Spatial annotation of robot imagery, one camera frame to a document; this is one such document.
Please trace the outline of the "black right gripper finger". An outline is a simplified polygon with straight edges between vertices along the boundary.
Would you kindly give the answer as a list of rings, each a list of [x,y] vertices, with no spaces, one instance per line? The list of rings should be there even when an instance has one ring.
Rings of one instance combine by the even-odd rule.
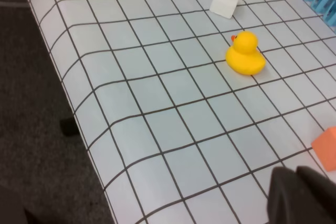
[[[335,183],[308,166],[272,170],[269,223],[335,223]]]

